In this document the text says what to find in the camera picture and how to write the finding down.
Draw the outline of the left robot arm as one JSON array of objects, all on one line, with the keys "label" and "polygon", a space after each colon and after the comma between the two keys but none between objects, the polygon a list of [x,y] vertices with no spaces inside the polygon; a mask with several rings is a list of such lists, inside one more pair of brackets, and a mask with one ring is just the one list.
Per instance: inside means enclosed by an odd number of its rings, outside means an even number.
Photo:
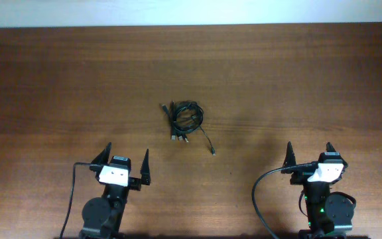
[{"label": "left robot arm", "polygon": [[111,144],[90,163],[90,170],[104,186],[100,197],[90,199],[82,209],[84,225],[80,238],[114,239],[124,238],[119,231],[130,191],[140,191],[143,185],[151,184],[149,152],[145,153],[140,177],[132,177],[131,160],[127,157],[110,155]]}]

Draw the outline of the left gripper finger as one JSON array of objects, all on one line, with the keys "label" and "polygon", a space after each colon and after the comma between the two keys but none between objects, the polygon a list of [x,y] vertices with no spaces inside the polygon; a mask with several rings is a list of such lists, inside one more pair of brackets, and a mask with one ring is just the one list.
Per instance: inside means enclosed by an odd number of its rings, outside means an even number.
[{"label": "left gripper finger", "polygon": [[112,146],[112,143],[109,142],[105,149],[98,155],[96,156],[91,164],[93,165],[105,165],[108,163],[108,159],[109,159],[109,155],[110,155],[110,151],[111,151],[111,146]]},{"label": "left gripper finger", "polygon": [[146,150],[142,165],[141,165],[141,170],[140,170],[141,178],[142,179],[150,179],[151,178],[151,173],[150,173],[150,167],[149,167],[149,150]]}]

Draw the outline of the black USB cable thick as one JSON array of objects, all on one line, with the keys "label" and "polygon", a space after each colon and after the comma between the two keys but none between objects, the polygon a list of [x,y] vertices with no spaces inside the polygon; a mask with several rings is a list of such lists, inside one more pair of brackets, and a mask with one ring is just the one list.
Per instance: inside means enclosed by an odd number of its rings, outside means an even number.
[{"label": "black USB cable thick", "polygon": [[175,140],[176,139],[176,131],[175,131],[175,128],[173,126],[170,111],[165,104],[162,104],[161,107],[162,107],[162,110],[164,111],[164,113],[166,114],[166,116],[168,118],[168,122],[170,125],[170,138],[171,138],[171,140]]}]

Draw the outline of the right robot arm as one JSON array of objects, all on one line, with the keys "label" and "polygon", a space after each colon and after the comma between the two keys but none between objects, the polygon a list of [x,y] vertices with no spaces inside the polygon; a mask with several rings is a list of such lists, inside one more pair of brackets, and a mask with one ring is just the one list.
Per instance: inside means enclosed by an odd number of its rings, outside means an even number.
[{"label": "right robot arm", "polygon": [[299,201],[306,205],[308,230],[300,230],[299,238],[345,238],[352,230],[351,220],[357,201],[331,186],[342,179],[347,162],[331,143],[326,144],[317,161],[297,164],[291,142],[287,143],[282,174],[290,174],[291,185],[301,185]]}]

